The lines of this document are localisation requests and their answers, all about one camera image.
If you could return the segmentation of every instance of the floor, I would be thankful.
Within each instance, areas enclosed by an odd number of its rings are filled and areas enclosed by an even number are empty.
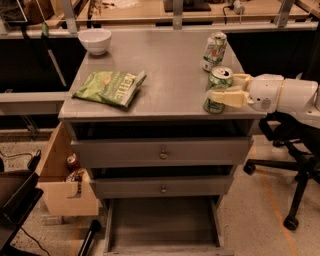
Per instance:
[[[24,130],[1,131],[0,151],[5,155],[25,152],[36,154],[37,150],[44,150],[50,134],[51,130],[42,130],[38,137],[32,140],[30,134]],[[284,149],[272,147],[263,135],[255,135],[254,139],[249,157],[290,158]],[[6,171],[23,168],[29,160],[28,156],[1,158]],[[300,225],[292,232],[282,223],[288,214],[296,186],[294,173],[257,167],[256,172],[249,176],[242,168],[243,166],[238,167],[231,189],[218,209],[224,248],[233,250],[237,256],[320,255],[319,184],[313,180],[309,182],[297,215]],[[102,224],[102,229],[95,234],[88,255],[102,255],[107,218],[102,208],[99,216],[68,218],[66,224],[49,223],[57,221],[50,217],[46,205],[40,200],[23,227],[51,256],[78,255],[94,219]],[[22,231],[19,231],[12,245],[28,252],[48,255]],[[174,255],[185,256],[189,253]]]

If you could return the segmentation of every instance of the aluminum can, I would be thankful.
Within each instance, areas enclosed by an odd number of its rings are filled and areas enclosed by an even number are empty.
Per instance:
[[[219,65],[227,47],[227,35],[222,32],[212,33],[207,40],[206,49],[203,55],[202,68],[208,72]]]
[[[67,158],[67,164],[70,170],[80,168],[80,163],[76,155],[71,155]]]
[[[232,82],[232,70],[225,66],[217,66],[214,67],[209,74],[206,90],[225,90],[232,85]],[[219,114],[224,110],[224,104],[206,99],[204,108],[210,113]]]

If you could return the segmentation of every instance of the green chip bag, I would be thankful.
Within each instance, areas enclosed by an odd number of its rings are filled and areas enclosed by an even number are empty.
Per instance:
[[[144,71],[138,76],[125,72],[96,71],[89,75],[72,97],[128,107],[146,77]]]

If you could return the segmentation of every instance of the white bowl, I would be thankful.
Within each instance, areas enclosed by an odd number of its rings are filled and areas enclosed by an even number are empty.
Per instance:
[[[104,28],[91,28],[80,31],[78,38],[88,52],[101,55],[108,50],[111,42],[111,32]]]

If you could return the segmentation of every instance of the chair wheel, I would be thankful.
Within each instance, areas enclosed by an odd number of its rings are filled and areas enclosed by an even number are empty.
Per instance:
[[[299,221],[297,218],[291,217],[290,215],[287,216],[287,218],[284,220],[283,225],[289,229],[289,230],[296,230],[298,225],[299,225]]]
[[[243,170],[245,171],[245,173],[252,175],[254,173],[254,171],[256,170],[256,166],[254,164],[246,164],[243,167]]]

